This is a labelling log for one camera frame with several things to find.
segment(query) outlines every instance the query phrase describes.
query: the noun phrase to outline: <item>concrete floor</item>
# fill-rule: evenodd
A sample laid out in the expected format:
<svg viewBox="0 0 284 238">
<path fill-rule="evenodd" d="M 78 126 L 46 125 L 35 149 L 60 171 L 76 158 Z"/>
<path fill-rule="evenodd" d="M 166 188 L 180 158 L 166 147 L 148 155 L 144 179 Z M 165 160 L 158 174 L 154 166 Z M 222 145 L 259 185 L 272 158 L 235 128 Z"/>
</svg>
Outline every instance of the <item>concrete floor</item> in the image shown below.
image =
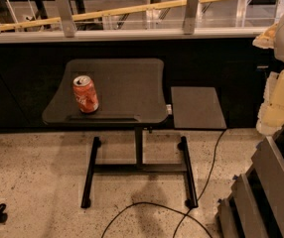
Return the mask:
<svg viewBox="0 0 284 238">
<path fill-rule="evenodd" d="M 208 178 L 215 143 L 221 131 L 144 132 L 147 163 L 178 163 L 177 149 L 186 136 L 198 195 Z M 133 163 L 134 134 L 130 131 L 60 132 L 0 135 L 0 203 L 8 220 L 0 224 L 1 237 L 102 237 L 108 223 L 133 202 L 159 203 L 187 212 L 183 176 L 95 176 L 91 208 L 80 208 L 87 162 L 94 136 L 99 136 L 100 163 Z M 191 216 L 212 237 L 217 201 L 228 197 L 233 175 L 245 173 L 255 146 L 262 140 L 255 129 L 227 130 L 217 148 L 211 181 Z M 103 237 L 173 237 L 183 215 L 163 207 L 138 204 L 126 209 Z M 209 235 L 186 218 L 175 237 Z"/>
</svg>

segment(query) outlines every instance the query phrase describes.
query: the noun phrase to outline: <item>soda can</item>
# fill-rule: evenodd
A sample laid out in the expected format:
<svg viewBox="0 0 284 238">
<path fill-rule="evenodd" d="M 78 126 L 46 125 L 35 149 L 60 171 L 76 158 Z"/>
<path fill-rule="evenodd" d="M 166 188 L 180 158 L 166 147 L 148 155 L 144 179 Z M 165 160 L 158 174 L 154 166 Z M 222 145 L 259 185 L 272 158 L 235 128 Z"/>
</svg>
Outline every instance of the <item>soda can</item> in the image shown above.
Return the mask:
<svg viewBox="0 0 284 238">
<path fill-rule="evenodd" d="M 73 93 L 79 109 L 83 113 L 91 113 L 99 106 L 92 79 L 80 75 L 73 80 Z"/>
</svg>

